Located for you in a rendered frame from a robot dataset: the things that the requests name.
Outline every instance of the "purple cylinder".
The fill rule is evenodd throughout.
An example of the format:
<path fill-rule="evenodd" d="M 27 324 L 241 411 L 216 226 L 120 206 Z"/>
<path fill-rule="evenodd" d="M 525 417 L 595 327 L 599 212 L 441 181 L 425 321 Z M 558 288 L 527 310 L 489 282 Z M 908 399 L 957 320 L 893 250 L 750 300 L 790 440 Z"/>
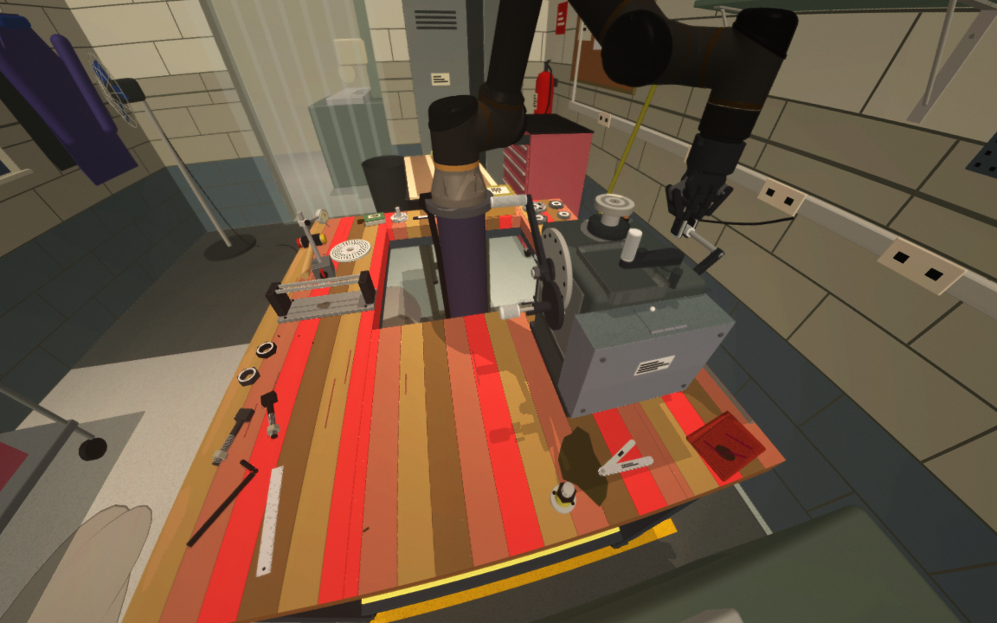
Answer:
<path fill-rule="evenodd" d="M 490 307 L 485 219 L 486 214 L 436 220 L 450 318 L 486 314 Z"/>

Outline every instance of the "black nut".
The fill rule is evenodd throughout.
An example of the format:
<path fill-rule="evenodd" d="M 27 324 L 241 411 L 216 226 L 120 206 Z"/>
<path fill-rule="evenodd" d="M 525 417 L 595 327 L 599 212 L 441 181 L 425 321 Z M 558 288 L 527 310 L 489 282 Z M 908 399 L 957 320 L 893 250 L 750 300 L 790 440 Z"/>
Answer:
<path fill-rule="evenodd" d="M 261 378 L 261 371 L 256 368 L 245 368 L 237 375 L 237 382 L 241 384 L 242 387 L 248 387 L 256 382 L 256 379 Z"/>
<path fill-rule="evenodd" d="M 272 355 L 276 354 L 276 350 L 277 350 L 276 343 L 265 342 L 263 344 L 260 344 L 260 346 L 256 347 L 256 356 L 259 357 L 260 359 L 267 359 L 269 357 L 272 357 Z"/>

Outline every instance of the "green chair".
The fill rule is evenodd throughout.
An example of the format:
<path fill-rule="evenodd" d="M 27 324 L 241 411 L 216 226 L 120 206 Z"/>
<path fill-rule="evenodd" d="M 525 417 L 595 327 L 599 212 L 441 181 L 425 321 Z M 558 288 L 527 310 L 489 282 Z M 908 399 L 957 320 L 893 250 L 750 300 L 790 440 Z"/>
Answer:
<path fill-rule="evenodd" d="M 679 527 L 685 532 L 685 525 Z M 859 506 L 674 568 L 538 623 L 680 623 L 735 608 L 744 623 L 958 623 Z"/>

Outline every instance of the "corkboard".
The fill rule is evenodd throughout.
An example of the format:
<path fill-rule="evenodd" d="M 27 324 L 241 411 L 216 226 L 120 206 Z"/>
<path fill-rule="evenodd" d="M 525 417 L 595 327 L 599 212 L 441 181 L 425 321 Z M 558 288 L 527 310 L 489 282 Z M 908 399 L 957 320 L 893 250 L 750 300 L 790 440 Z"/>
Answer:
<path fill-rule="evenodd" d="M 633 95 L 632 87 L 626 87 L 624 84 L 618 84 L 607 78 L 606 70 L 602 68 L 602 51 L 594 49 L 594 40 L 579 41 L 579 33 L 581 32 L 582 20 L 576 19 L 575 36 L 578 46 L 571 51 L 571 79 L 575 79 L 576 53 L 579 51 L 579 47 L 582 47 L 582 52 L 579 52 L 579 82 L 594 84 L 595 87 L 609 88 L 610 91 L 617 91 L 625 95 Z"/>

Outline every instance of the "red tool cabinet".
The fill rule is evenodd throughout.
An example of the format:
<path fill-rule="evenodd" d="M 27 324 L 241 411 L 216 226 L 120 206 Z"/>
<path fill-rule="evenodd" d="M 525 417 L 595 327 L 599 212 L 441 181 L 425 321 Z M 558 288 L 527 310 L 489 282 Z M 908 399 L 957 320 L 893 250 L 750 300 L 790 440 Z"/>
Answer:
<path fill-rule="evenodd" d="M 530 114 L 525 137 L 506 147 L 503 182 L 515 193 L 557 197 L 578 212 L 594 132 L 558 114 Z"/>

